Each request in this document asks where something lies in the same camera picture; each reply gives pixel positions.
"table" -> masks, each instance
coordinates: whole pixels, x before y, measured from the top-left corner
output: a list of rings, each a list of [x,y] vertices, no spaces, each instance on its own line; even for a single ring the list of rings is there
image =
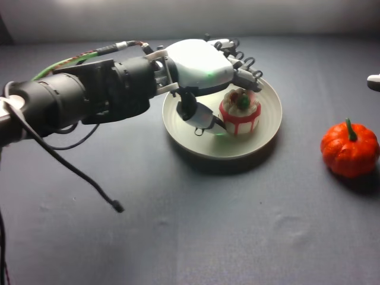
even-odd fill
[[[366,86],[380,70],[380,40],[240,41],[284,113],[275,140],[249,169],[229,173],[217,164],[210,171],[175,147],[162,122],[164,97],[62,153],[119,199],[123,214],[34,141],[3,150],[0,204],[15,284],[379,284],[378,175],[337,179],[319,142],[347,116],[380,135],[380,94]],[[106,44],[0,47],[0,83],[28,80],[52,62]],[[136,47],[108,58],[140,54]],[[90,128],[47,141],[68,145]]]

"white wall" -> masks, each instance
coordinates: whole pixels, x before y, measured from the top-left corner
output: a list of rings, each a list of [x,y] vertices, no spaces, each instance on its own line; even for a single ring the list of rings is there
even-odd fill
[[[0,0],[16,42],[380,29],[380,0]]]

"plate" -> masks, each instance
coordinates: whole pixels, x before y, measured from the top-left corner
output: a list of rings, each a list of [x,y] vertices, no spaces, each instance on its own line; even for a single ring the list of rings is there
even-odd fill
[[[229,134],[213,135],[204,132],[198,137],[194,134],[195,128],[184,122],[177,114],[176,107],[181,98],[168,93],[162,108],[162,117],[169,135],[184,149],[208,159],[239,159],[258,151],[275,136],[283,115],[281,101],[276,91],[263,79],[260,79],[259,83],[262,90],[257,93],[257,98],[261,103],[261,115],[252,134],[234,137]],[[236,88],[238,87],[231,84],[223,91],[197,97],[197,100],[213,110],[217,116],[224,95]]]

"cake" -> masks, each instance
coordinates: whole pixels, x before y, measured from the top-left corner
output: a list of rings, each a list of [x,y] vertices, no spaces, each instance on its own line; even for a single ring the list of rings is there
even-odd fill
[[[261,105],[253,91],[239,88],[224,96],[219,111],[227,132],[240,135],[254,131],[261,114]]]

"orange pumpkin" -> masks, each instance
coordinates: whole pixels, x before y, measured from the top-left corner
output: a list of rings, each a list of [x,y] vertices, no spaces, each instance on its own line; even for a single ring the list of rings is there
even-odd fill
[[[332,172],[348,178],[370,172],[380,155],[376,135],[350,119],[333,126],[321,141],[323,160]]]

